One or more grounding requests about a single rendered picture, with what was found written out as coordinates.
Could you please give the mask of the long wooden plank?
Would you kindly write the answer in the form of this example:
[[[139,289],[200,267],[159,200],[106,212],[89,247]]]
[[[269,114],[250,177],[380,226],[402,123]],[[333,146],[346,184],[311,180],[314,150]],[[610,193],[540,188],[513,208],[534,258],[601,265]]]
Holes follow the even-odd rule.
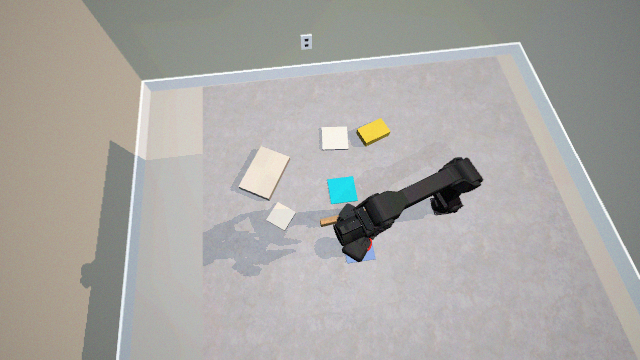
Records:
[[[338,222],[337,221],[338,216],[339,215],[328,217],[328,218],[324,218],[324,219],[320,219],[321,227],[336,224]]]

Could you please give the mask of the yellow rectangular block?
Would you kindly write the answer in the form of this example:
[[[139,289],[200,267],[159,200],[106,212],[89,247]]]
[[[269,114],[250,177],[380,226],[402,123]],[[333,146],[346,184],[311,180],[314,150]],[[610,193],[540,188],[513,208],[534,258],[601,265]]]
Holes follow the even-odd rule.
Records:
[[[373,121],[363,127],[357,129],[356,134],[364,144],[364,146],[368,146],[376,141],[379,141],[390,134],[390,130],[380,118],[376,121]]]

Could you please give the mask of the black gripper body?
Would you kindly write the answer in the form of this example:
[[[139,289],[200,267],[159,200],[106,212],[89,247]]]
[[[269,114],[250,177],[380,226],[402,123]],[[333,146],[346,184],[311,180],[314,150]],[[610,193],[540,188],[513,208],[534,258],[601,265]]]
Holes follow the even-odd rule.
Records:
[[[376,236],[374,236],[374,234],[369,237],[365,235],[364,237],[343,246],[342,252],[355,261],[361,262],[368,251],[366,248],[370,242],[369,238],[373,240]]]

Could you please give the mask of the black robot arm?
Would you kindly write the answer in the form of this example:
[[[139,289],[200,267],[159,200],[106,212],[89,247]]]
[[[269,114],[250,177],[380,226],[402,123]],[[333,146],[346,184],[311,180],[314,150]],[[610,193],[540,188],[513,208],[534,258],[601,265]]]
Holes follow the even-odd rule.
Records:
[[[459,196],[476,189],[482,181],[469,158],[455,157],[437,173],[400,191],[373,194],[356,207],[346,204],[333,225],[335,234],[342,246],[365,235],[376,236],[392,227],[404,209],[431,196],[434,215],[456,213],[463,206]]]

